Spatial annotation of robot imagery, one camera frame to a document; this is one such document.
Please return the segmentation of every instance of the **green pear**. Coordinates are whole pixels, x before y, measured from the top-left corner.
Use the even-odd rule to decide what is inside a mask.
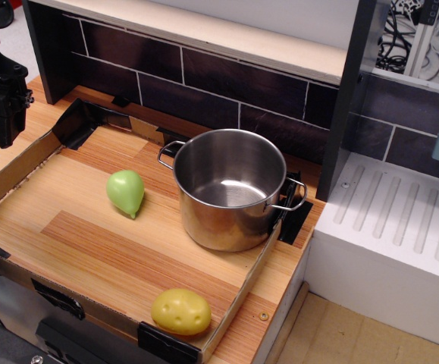
[[[116,207],[135,218],[142,204],[145,187],[138,173],[125,170],[110,176],[106,183],[106,193]]]

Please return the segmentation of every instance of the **pot handle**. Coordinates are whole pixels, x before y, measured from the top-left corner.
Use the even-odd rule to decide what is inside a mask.
[[[304,184],[303,182],[300,182],[298,180],[294,180],[293,178],[290,178],[290,177],[287,177],[287,179],[291,180],[292,182],[303,187],[303,189],[305,190],[305,193],[303,194],[302,200],[300,202],[298,202],[294,207],[285,207],[285,206],[279,206],[279,205],[271,205],[271,207],[275,207],[276,209],[280,209],[280,210],[284,210],[284,211],[295,211],[301,205],[303,205],[303,203],[306,201],[308,190],[307,190],[306,184]]]
[[[160,163],[161,165],[164,165],[165,167],[167,167],[167,168],[169,168],[169,169],[171,169],[171,170],[174,170],[174,167],[172,167],[171,165],[168,165],[167,163],[165,163],[164,161],[162,161],[162,160],[161,160],[161,155],[164,154],[164,152],[165,152],[165,150],[166,150],[167,148],[169,148],[170,146],[173,146],[174,144],[181,144],[181,145],[184,145],[185,142],[181,142],[181,141],[179,141],[179,140],[174,140],[173,142],[170,142],[170,143],[167,144],[166,146],[163,146],[163,147],[160,149],[160,152],[158,152],[158,155],[157,155],[158,163]]]

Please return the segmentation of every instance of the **wall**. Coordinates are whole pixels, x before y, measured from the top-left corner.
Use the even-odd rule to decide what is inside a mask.
[[[64,15],[84,86],[210,128],[241,128],[321,164],[336,86]],[[353,152],[439,177],[439,94],[372,76]]]
[[[349,47],[359,0],[153,0],[342,49]]]
[[[353,151],[439,177],[439,93],[370,77]]]
[[[64,15],[80,83],[321,163],[337,87]]]

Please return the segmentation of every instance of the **pot rim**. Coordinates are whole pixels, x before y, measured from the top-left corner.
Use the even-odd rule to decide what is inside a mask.
[[[183,188],[182,184],[180,183],[180,181],[177,179],[177,172],[175,171],[175,162],[177,161],[178,158],[180,158],[180,153],[183,151],[183,149],[185,147],[187,147],[187,145],[190,145],[191,143],[194,143],[194,141],[199,140],[205,136],[208,136],[212,133],[244,133],[244,134],[249,134],[255,138],[260,139],[263,143],[267,143],[274,152],[276,152],[279,156],[280,156],[280,160],[281,160],[281,167],[283,169],[283,178],[281,183],[278,185],[278,187],[274,190],[274,192],[270,193],[268,196],[266,196],[263,199],[259,199],[256,202],[250,203],[248,205],[241,205],[241,206],[220,206],[220,205],[214,205],[205,201],[202,201],[201,199],[198,199],[197,197],[195,197],[193,194],[189,193],[185,188]],[[205,133],[201,133],[199,135],[196,135],[195,137],[189,139],[187,142],[185,142],[185,144],[179,149],[179,151],[177,152],[177,154],[174,157],[174,168],[173,168],[173,172],[174,172],[174,179],[175,182],[177,183],[177,185],[179,186],[180,190],[182,192],[184,192],[185,194],[188,195],[188,197],[190,197],[191,199],[193,199],[194,201],[197,201],[205,206],[210,206],[216,209],[225,209],[225,210],[234,210],[234,209],[245,209],[245,208],[249,208],[252,206],[257,206],[258,204],[262,204],[264,202],[266,202],[266,205],[273,205],[274,203],[276,203],[276,201],[267,203],[267,201],[269,201],[273,196],[278,195],[278,193],[280,192],[281,187],[283,186],[283,183],[287,177],[287,162],[285,161],[285,158],[283,157],[283,154],[281,153],[281,151],[279,150],[278,147],[276,147],[275,144],[273,144],[272,141],[268,140],[267,138],[265,138],[262,135],[259,135],[257,133],[253,133],[252,131],[248,131],[248,130],[242,130],[242,129],[233,129],[233,128],[224,128],[224,129],[214,129],[214,130],[210,130],[210,131],[206,131]]]

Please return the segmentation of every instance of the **screw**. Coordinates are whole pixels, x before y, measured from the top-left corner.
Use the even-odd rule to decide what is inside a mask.
[[[30,360],[30,364],[43,364],[44,358],[42,358],[40,355],[36,355]]]
[[[269,318],[270,318],[270,315],[268,313],[266,313],[266,312],[261,312],[259,314],[259,319],[262,320],[262,321],[266,321]]]

